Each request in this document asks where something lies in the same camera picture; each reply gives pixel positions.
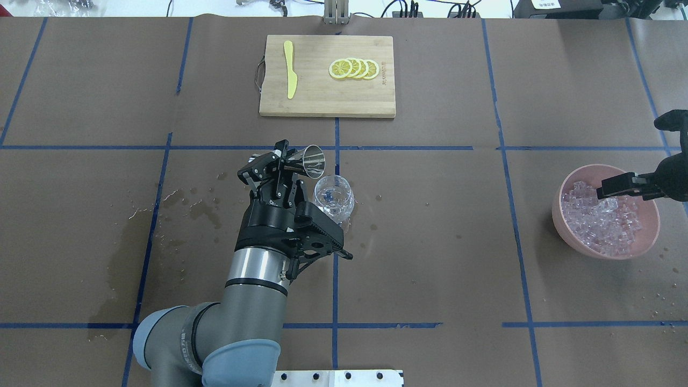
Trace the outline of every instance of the bowl of ice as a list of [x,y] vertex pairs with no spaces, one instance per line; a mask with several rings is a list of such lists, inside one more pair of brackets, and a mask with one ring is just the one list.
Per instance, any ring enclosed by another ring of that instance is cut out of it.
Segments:
[[659,236],[659,210],[654,201],[617,196],[597,199],[602,180],[624,171],[592,164],[571,172],[552,203],[552,219],[561,238],[590,257],[626,260],[647,253]]

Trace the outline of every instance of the white label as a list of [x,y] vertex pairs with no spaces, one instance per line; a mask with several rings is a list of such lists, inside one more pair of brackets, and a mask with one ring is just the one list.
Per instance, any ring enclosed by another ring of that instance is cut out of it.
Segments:
[[531,0],[536,10],[554,10],[561,8],[559,0]]

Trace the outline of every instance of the ice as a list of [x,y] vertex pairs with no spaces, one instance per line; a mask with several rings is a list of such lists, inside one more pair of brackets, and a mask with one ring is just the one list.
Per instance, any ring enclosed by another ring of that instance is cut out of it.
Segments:
[[561,195],[564,220],[586,246],[608,256],[628,255],[641,229],[635,198],[597,199],[593,186],[583,181]]

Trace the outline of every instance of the light blue joint cap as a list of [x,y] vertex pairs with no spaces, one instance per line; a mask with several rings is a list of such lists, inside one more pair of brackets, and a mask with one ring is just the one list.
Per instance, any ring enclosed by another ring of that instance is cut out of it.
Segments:
[[278,343],[267,339],[220,347],[203,361],[203,386],[270,387],[280,351]]
[[158,321],[160,321],[162,316],[177,308],[186,308],[186,305],[174,306],[169,309],[162,309],[161,311],[152,312],[138,325],[136,332],[133,334],[133,344],[131,347],[133,349],[134,356],[136,356],[136,361],[141,365],[141,367],[151,370],[151,367],[149,367],[148,363],[146,363],[146,357],[144,355],[146,351],[146,341],[148,340],[148,335],[151,334],[153,327],[158,323]]

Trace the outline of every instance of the yellow knife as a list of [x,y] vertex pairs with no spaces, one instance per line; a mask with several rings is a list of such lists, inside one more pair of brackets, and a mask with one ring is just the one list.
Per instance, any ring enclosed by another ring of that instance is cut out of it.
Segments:
[[299,82],[299,77],[294,72],[294,44],[292,41],[284,41],[284,56],[287,58],[287,98],[292,99]]

